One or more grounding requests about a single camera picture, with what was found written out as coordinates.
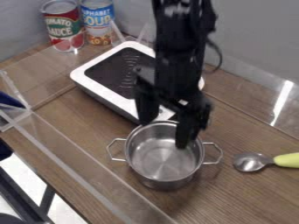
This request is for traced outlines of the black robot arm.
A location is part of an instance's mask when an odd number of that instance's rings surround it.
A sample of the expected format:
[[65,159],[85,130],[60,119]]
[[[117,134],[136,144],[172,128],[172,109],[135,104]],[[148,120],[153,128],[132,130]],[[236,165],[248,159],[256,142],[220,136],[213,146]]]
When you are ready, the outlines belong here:
[[183,149],[208,126],[212,103],[199,89],[203,59],[215,32],[211,0],[152,0],[153,68],[135,68],[135,105],[141,125],[165,107],[177,116],[175,144]]

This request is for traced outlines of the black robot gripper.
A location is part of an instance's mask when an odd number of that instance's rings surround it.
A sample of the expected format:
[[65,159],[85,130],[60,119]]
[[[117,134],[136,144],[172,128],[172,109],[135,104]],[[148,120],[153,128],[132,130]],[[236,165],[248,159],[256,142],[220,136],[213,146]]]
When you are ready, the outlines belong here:
[[200,69],[192,57],[164,57],[157,55],[153,67],[153,84],[148,82],[148,69],[133,70],[135,106],[141,125],[159,115],[164,106],[177,115],[175,144],[184,149],[208,126],[212,103],[199,89]]

